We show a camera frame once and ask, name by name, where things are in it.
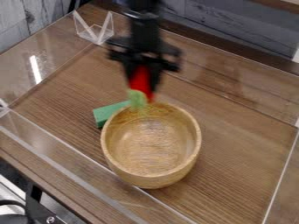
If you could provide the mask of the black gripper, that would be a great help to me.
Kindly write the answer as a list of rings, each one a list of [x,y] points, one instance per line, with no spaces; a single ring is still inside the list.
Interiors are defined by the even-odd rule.
[[[163,70],[179,72],[183,51],[174,45],[161,41],[157,48],[149,44],[145,48],[134,46],[130,37],[115,37],[107,41],[109,57],[122,63],[126,70],[127,83],[133,84],[139,65],[150,67],[150,87],[155,92],[162,81]]]

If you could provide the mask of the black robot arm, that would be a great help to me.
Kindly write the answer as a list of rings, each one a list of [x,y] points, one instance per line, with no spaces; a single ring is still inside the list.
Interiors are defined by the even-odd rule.
[[[163,71],[181,70],[183,51],[169,44],[161,33],[162,0],[127,0],[125,16],[130,35],[109,42],[109,57],[122,63],[133,90],[154,96]]]

